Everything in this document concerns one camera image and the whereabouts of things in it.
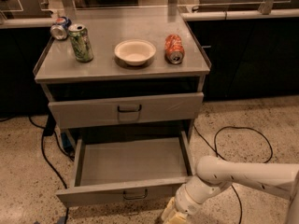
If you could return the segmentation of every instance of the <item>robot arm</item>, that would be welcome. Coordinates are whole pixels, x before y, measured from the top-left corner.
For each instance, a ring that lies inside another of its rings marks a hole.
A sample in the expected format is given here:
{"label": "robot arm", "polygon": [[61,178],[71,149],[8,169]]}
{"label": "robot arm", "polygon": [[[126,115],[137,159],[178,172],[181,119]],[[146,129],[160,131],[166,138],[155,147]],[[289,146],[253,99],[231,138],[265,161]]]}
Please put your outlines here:
{"label": "robot arm", "polygon": [[287,223],[299,219],[299,164],[229,162],[205,156],[196,165],[196,175],[183,184],[162,214],[164,224],[186,223],[205,200],[239,183],[275,196],[291,199]]}

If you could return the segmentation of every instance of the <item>black cable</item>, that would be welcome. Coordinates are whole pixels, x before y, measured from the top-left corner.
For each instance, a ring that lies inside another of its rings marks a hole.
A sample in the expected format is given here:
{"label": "black cable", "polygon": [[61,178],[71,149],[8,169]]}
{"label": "black cable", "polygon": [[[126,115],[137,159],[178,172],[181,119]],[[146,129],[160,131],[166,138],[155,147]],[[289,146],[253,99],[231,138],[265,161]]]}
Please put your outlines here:
{"label": "black cable", "polygon": [[54,131],[54,135],[55,135],[55,138],[56,138],[57,146],[58,146],[58,148],[61,150],[61,152],[62,152],[68,159],[70,159],[71,161],[74,161],[75,157],[69,155],[69,154],[66,153],[66,152],[64,152],[63,148],[59,145],[58,135],[57,135],[57,133],[56,133],[55,131]]}
{"label": "black cable", "polygon": [[6,118],[3,118],[3,119],[0,119],[0,122],[5,122],[5,121],[8,121],[10,119],[14,119],[15,116],[10,116],[10,117],[6,117]]}
{"label": "black cable", "polygon": [[[206,142],[206,144],[207,144],[207,145],[208,145],[208,146],[215,152],[215,154],[217,155],[217,157],[220,157],[220,158],[222,158],[222,159],[225,160],[225,161],[226,161],[226,159],[225,159],[225,158],[218,152],[218,150],[217,150],[217,136],[218,136],[218,134],[219,134],[220,132],[222,132],[223,130],[226,130],[226,129],[251,130],[251,131],[254,131],[254,132],[258,133],[259,135],[261,135],[261,136],[266,140],[266,142],[267,142],[267,144],[268,144],[268,146],[269,146],[269,148],[270,148],[270,157],[269,157],[268,160],[265,161],[264,163],[269,162],[269,161],[272,159],[272,157],[273,157],[273,148],[272,148],[272,146],[271,146],[269,140],[268,140],[268,139],[266,138],[266,136],[264,136],[261,132],[255,130],[255,129],[253,129],[253,128],[250,128],[250,127],[235,127],[235,126],[225,126],[225,127],[222,127],[221,129],[219,129],[219,130],[216,132],[216,134],[215,134],[215,136],[214,136],[214,147],[213,147],[212,145],[210,145],[210,144],[208,143],[208,141],[205,139],[205,137],[204,137],[203,135],[201,135],[201,134],[198,132],[198,130],[197,130],[197,128],[196,128],[195,125],[194,125],[194,129],[196,130],[197,134],[198,134],[198,135],[199,135],[199,136]],[[241,222],[242,222],[242,217],[243,217],[243,205],[242,205],[241,199],[240,199],[240,197],[239,197],[239,195],[238,195],[238,193],[237,193],[237,191],[235,190],[235,187],[234,187],[233,185],[232,185],[232,188],[233,188],[233,191],[235,192],[236,198],[238,199],[238,202],[239,202],[239,205],[240,205],[240,217],[239,217],[238,224],[241,224]]]}
{"label": "black cable", "polygon": [[[61,174],[54,168],[54,166],[50,163],[50,161],[48,160],[48,158],[47,158],[47,156],[46,156],[46,154],[45,154],[44,138],[45,138],[45,135],[42,134],[42,136],[41,136],[41,152],[42,152],[42,155],[43,155],[43,157],[44,157],[44,160],[46,161],[46,163],[48,164],[48,166],[53,170],[53,172],[59,177],[59,179],[61,180],[61,182],[62,182],[63,185],[64,185],[64,188],[67,189],[67,185],[66,185],[66,183],[64,182],[63,177],[62,177]],[[68,212],[69,212],[69,208],[66,207],[64,224],[66,224],[66,222],[67,222],[67,220],[68,220]]]}
{"label": "black cable", "polygon": [[34,125],[34,126],[36,126],[37,128],[42,129],[42,130],[45,130],[45,129],[46,129],[46,127],[43,127],[43,126],[38,125],[38,124],[35,124],[35,123],[32,121],[32,117],[31,117],[31,116],[28,116],[28,119],[29,119],[29,121],[31,122],[31,124]]}
{"label": "black cable", "polygon": [[[28,119],[29,119],[29,121],[31,122],[31,124],[34,125],[34,126],[36,126],[37,128],[42,129],[42,130],[45,130],[45,129],[46,129],[46,127],[34,123],[31,116],[29,116]],[[58,140],[58,135],[57,135],[57,133],[56,133],[55,131],[54,131],[53,133],[55,134],[57,147],[61,150],[61,152],[62,152],[67,158],[69,158],[71,161],[74,161],[74,158],[75,158],[75,157],[74,157],[74,156],[71,156],[71,155],[69,155],[69,154],[67,154],[66,152],[64,152],[64,150],[63,150],[63,149],[61,148],[61,146],[59,145],[59,140]]]}
{"label": "black cable", "polygon": [[271,147],[271,144],[270,144],[269,140],[266,138],[266,136],[264,136],[261,132],[255,130],[255,129],[253,129],[253,128],[250,128],[250,127],[235,127],[235,126],[225,126],[225,127],[222,127],[221,129],[219,129],[219,130],[216,132],[216,134],[215,134],[215,136],[214,136],[214,148],[215,148],[214,151],[215,151],[215,153],[216,153],[217,156],[219,156],[219,157],[221,157],[223,160],[225,160],[225,158],[223,158],[223,156],[220,155],[220,153],[219,153],[218,150],[217,150],[217,141],[216,141],[216,139],[217,139],[217,136],[218,136],[218,134],[219,134],[220,132],[222,132],[223,130],[227,130],[227,129],[233,129],[233,130],[250,130],[250,131],[254,131],[254,132],[258,133],[258,134],[259,134],[260,136],[262,136],[263,139],[267,142],[267,144],[268,144],[268,146],[269,146],[269,149],[270,149],[270,157],[269,157],[266,161],[264,161],[263,163],[268,163],[268,162],[272,159],[272,157],[273,157],[273,148]]}
{"label": "black cable", "polygon": [[[43,127],[41,125],[38,125],[38,124],[35,124],[33,121],[32,121],[32,117],[28,117],[29,118],[29,121],[34,125],[36,126],[37,128],[39,129],[42,129],[43,130],[43,133],[42,133],[42,136],[41,136],[41,152],[42,152],[42,155],[43,155],[43,158],[44,160],[46,161],[46,163],[49,165],[49,167],[54,171],[54,173],[59,177],[59,179],[62,181],[63,185],[64,185],[64,188],[67,189],[67,185],[66,183],[64,182],[64,179],[63,177],[61,176],[61,174],[54,168],[54,166],[50,163],[50,161],[48,160],[47,156],[46,156],[46,153],[45,153],[45,147],[44,147],[44,138],[45,138],[45,130],[46,130],[46,127]],[[56,139],[56,143],[57,143],[57,146],[58,148],[62,151],[63,154],[65,154],[65,156],[67,156],[71,161],[73,157],[69,156],[68,154],[66,154],[62,148],[60,147],[59,145],[59,140],[58,140],[58,135],[57,133],[54,131],[54,134],[55,134],[55,139]],[[64,224],[66,224],[67,220],[68,220],[68,213],[69,213],[69,208],[66,207],[66,210],[65,210],[65,219],[64,219]]]}

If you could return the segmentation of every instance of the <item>closed drawer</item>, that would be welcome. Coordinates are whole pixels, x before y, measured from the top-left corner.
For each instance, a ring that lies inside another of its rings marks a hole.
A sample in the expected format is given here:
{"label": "closed drawer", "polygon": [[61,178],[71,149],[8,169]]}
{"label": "closed drawer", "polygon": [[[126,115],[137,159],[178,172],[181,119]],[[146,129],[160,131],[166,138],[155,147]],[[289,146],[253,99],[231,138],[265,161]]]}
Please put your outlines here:
{"label": "closed drawer", "polygon": [[152,95],[112,99],[51,102],[61,129],[195,119],[203,93]]}
{"label": "closed drawer", "polygon": [[178,124],[125,125],[125,138],[118,137],[120,126],[83,132],[70,188],[57,191],[58,198],[70,207],[174,196],[194,174]]}

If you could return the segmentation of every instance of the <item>open drawer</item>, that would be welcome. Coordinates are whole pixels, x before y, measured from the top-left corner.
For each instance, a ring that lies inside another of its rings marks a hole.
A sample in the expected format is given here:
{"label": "open drawer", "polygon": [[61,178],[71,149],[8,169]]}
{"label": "open drawer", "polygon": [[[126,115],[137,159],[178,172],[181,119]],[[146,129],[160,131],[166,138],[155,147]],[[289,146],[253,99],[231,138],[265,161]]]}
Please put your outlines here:
{"label": "open drawer", "polygon": [[194,174],[180,121],[85,128],[65,206],[174,196]]}

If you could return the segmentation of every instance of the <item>small can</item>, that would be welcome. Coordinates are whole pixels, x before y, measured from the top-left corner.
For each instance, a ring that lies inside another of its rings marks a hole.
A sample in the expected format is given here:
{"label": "small can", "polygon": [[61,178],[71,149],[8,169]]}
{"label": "small can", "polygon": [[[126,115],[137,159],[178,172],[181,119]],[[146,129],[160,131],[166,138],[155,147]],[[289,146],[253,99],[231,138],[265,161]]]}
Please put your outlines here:
{"label": "small can", "polygon": [[93,51],[85,25],[73,24],[68,28],[68,34],[79,62],[86,63],[93,59]]}
{"label": "small can", "polygon": [[67,17],[60,17],[56,19],[55,23],[50,27],[50,34],[56,40],[66,40],[67,39],[67,30],[71,25],[72,21]]}
{"label": "small can", "polygon": [[169,35],[165,40],[165,56],[170,63],[181,63],[185,56],[185,49],[182,46],[179,35]]}

